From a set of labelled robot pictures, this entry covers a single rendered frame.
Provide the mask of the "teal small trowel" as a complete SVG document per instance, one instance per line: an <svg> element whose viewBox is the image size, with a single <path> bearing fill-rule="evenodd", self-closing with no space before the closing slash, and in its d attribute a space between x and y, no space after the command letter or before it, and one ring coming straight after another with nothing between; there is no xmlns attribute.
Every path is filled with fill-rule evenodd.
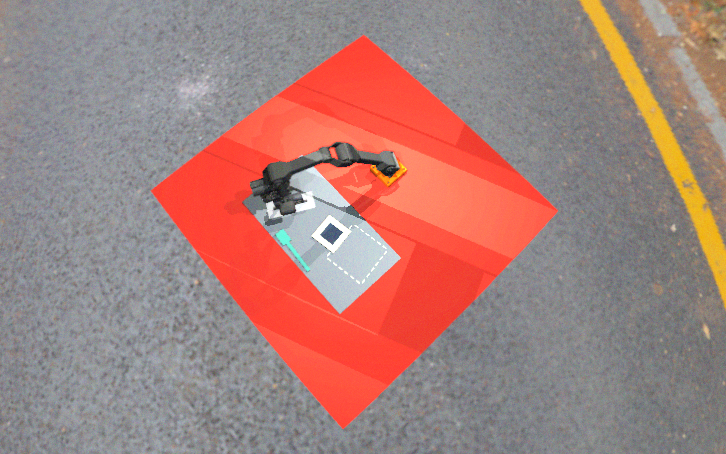
<svg viewBox="0 0 726 454"><path fill-rule="evenodd" d="M294 248L291 246L289 241L291 240L288 235L286 234L285 230L282 229L280 232L275 234L278 239L282 242L282 244L285 246L287 244L288 248L292 251L292 253L295 255L295 257L299 260L299 262L302 264L302 266L305 268L305 270L308 272L310 269L305 264L305 262L301 259L301 257L298 255L298 253L294 250Z"/></svg>

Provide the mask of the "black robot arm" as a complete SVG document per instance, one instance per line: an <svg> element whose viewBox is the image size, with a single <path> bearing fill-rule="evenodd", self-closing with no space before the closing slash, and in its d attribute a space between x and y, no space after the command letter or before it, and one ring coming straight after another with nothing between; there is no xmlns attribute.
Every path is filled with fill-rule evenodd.
<svg viewBox="0 0 726 454"><path fill-rule="evenodd" d="M329 149L334 149L337 158L332 157ZM353 145L345 142L334 142L330 146L320 147L317 151L309 153L289 162L269 163L261 172L263 178L250 182L254 196L260 195L265 203L272 201L275 196L279 198L274 189L282 191L287 188L288 180L292 175L321 163L330 163L336 167L348 167L354 163L375 165L378 171L391 178L401 169L396 154L393 151L371 152L357 150Z"/></svg>

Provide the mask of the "grey flat mat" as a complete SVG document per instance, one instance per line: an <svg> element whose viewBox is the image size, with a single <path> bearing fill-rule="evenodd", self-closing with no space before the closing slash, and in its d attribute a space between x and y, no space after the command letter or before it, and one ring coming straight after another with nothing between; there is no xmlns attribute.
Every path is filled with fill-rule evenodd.
<svg viewBox="0 0 726 454"><path fill-rule="evenodd" d="M315 208L269 219L266 203L260 195L254 196L252 193L242 202L340 314L401 257L314 166L293 174L290 187L291 194L311 191ZM348 229L352 225L349 229L351 233L334 253L312 237L329 215ZM284 246L275 235L282 229L291 239L291 246L310 269L308 272L287 244Z"/></svg>

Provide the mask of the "white square tile with dark centre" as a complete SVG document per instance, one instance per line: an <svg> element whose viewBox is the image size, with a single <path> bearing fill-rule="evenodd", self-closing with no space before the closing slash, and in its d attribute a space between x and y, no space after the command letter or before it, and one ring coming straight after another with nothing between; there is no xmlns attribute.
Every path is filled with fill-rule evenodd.
<svg viewBox="0 0 726 454"><path fill-rule="evenodd" d="M312 237L334 253L350 233L348 228L329 215Z"/></svg>

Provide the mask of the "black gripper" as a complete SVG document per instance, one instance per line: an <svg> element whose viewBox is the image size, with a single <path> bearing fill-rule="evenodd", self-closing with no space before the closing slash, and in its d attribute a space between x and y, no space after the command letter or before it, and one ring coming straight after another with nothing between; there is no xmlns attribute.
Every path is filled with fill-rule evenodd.
<svg viewBox="0 0 726 454"><path fill-rule="evenodd" d="M282 191L278 191L278 190L274 189L274 192L277 193L279 197L281 197L281 198L284 197L284 201L279 202L279 209L280 209L281 215L284 216L284 215L296 212L294 200L289 198L290 194L291 194L290 179L288 180L288 186L286 189L284 189ZM287 199L287 196L288 196L288 199Z"/></svg>

